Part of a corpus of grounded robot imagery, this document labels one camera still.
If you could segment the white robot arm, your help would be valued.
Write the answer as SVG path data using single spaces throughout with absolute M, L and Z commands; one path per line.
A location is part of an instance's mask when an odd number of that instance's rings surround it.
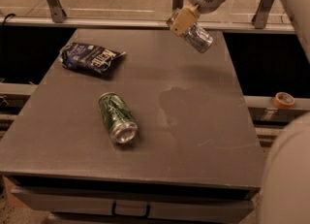
M 188 0 L 167 21 L 170 31 L 197 51 L 208 50 L 212 39 L 200 26 L 202 14 L 216 11 L 226 0 Z M 294 28 L 304 56 L 294 54 L 273 62 L 274 80 L 282 90 L 309 89 L 310 0 L 280 0 Z M 290 121 L 277 136 L 265 160 L 258 224 L 310 224 L 310 113 Z

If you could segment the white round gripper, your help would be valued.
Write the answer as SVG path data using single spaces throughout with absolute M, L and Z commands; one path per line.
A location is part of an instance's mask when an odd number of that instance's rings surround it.
M 175 9 L 167 20 L 167 26 L 176 36 L 181 36 L 199 19 L 201 14 L 209 14 L 216 11 L 226 0 L 188 0 L 190 5 L 181 10 Z

